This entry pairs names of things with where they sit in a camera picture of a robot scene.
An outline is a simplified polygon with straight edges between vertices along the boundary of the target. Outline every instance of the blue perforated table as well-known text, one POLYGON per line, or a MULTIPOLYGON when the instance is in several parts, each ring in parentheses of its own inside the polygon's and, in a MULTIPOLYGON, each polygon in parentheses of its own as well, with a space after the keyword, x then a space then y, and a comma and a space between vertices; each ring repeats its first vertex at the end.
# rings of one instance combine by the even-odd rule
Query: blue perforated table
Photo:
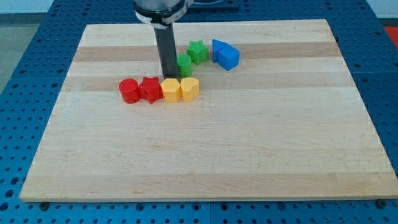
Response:
MULTIPOLYGON (((181 22, 327 19, 398 171, 398 51, 365 0, 242 0, 181 22)), ((55 0, 0 96, 0 223, 398 223, 398 200, 24 203, 18 199, 87 24, 137 23, 131 0, 55 0)))

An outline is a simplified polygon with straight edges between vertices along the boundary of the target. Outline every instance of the blue block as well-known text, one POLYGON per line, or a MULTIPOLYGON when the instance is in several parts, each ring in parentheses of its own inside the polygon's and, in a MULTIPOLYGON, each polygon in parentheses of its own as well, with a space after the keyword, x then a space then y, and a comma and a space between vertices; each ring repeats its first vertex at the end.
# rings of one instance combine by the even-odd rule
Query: blue block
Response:
POLYGON ((228 46, 227 43, 213 39, 213 63, 218 62, 218 52, 224 47, 228 46))
POLYGON ((239 51, 228 45, 218 51, 218 63, 229 71, 239 64, 239 51))

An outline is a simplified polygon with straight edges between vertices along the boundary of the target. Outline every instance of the yellow block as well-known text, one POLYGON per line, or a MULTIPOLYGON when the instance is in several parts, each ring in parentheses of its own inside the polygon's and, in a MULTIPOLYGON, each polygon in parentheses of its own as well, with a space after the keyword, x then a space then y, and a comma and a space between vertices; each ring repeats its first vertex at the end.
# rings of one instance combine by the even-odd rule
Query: yellow block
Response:
POLYGON ((166 78, 160 86, 166 102, 176 103, 181 98, 181 85, 176 78, 166 78))
POLYGON ((191 102, 192 99, 199 95, 199 80, 196 78, 183 78, 181 80, 182 99, 185 102, 191 102))

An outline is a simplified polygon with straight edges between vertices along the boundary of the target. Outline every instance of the wooden cutting board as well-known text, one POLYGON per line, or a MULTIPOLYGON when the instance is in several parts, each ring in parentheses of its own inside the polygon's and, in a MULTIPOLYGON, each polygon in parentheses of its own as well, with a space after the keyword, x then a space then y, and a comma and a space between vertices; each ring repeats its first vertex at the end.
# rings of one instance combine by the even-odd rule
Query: wooden cutting board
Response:
POLYGON ((175 24, 232 44, 192 102, 127 105, 160 75, 153 28, 88 25, 26 178, 26 202, 396 198, 398 180, 325 20, 175 24))

